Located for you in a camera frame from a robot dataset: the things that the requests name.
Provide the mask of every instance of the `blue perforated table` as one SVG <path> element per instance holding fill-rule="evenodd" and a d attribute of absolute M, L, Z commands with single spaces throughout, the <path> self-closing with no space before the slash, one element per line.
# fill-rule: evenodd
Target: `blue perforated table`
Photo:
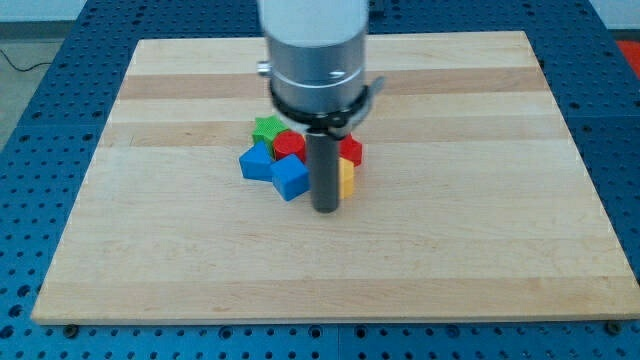
<path fill-rule="evenodd" d="M 640 274 L 639 81 L 587 1 L 388 0 L 370 32 L 524 30 Z M 0 359 L 640 358 L 640 322 L 40 327 L 29 319 L 142 38 L 258 36 L 253 1 L 89 0 L 0 155 Z"/>

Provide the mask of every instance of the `blue block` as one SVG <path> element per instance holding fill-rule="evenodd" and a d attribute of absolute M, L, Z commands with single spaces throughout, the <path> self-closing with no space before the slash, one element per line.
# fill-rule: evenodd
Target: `blue block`
<path fill-rule="evenodd" d="M 263 141 L 240 156 L 240 169 L 245 179 L 271 181 L 271 163 L 271 155 Z"/>
<path fill-rule="evenodd" d="M 271 165 L 273 186 L 286 201 L 309 190 L 309 170 L 295 155 L 288 155 Z"/>

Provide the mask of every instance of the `wood grain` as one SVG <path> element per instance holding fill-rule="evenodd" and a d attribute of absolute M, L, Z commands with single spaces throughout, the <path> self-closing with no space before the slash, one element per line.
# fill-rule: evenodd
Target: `wood grain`
<path fill-rule="evenodd" d="M 640 289 L 521 32 L 373 36 L 387 87 L 333 214 L 242 179 L 262 39 L 136 48 L 42 324 L 624 319 Z"/>

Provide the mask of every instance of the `plastic block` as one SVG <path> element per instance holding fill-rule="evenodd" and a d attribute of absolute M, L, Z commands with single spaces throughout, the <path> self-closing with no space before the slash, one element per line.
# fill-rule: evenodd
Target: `plastic block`
<path fill-rule="evenodd" d="M 276 115 L 266 118 L 257 117 L 256 126 L 252 133 L 253 143 L 257 144 L 260 141 L 264 141 L 269 150 L 269 154 L 273 155 L 273 141 L 278 134 L 285 130 L 287 130 L 287 126 L 284 125 Z"/>
<path fill-rule="evenodd" d="M 300 161 L 306 161 L 304 136 L 295 131 L 286 130 L 278 134 L 273 141 L 273 153 L 276 160 L 295 154 Z"/>
<path fill-rule="evenodd" d="M 351 160 L 354 166 L 362 164 L 362 143 L 354 139 L 351 134 L 340 141 L 340 156 Z"/>
<path fill-rule="evenodd" d="M 355 189 L 355 166 L 353 162 L 340 158 L 340 199 L 346 199 L 353 195 Z"/>
<path fill-rule="evenodd" d="M 253 145 L 240 156 L 240 169 L 245 179 L 271 181 L 271 164 L 273 160 L 264 141 Z"/>
<path fill-rule="evenodd" d="M 309 170 L 295 155 L 288 155 L 271 165 L 273 186 L 286 201 L 309 190 Z"/>

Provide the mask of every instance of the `red hexagon block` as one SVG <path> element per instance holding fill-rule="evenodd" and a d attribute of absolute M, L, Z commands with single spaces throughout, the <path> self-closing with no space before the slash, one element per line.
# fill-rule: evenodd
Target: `red hexagon block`
<path fill-rule="evenodd" d="M 362 143 L 351 134 L 340 141 L 340 156 L 353 162 L 354 166 L 362 164 Z"/>
<path fill-rule="evenodd" d="M 297 132 L 286 130 L 278 134 L 273 140 L 273 153 L 276 160 L 295 154 L 300 161 L 306 161 L 304 137 Z"/>

